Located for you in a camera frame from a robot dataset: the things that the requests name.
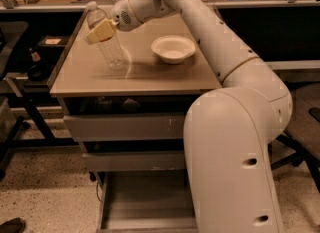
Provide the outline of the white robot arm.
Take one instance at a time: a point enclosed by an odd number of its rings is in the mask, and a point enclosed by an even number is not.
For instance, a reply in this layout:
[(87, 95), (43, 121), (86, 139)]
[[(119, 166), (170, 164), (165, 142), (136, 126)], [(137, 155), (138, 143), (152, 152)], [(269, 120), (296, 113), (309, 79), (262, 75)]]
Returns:
[(201, 0), (119, 0), (98, 33), (129, 31), (177, 12), (220, 88), (191, 105), (184, 150), (199, 233), (283, 233), (268, 145), (288, 125), (283, 81)]

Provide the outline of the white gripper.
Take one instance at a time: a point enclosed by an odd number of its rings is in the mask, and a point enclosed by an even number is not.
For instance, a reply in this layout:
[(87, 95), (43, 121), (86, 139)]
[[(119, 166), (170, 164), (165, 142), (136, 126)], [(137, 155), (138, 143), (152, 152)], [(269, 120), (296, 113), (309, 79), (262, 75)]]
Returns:
[(89, 23), (85, 36), (88, 44), (111, 39), (117, 28), (131, 31), (150, 19), (161, 18), (174, 11), (175, 1), (169, 0), (119, 0), (111, 11), (111, 19), (104, 18)]

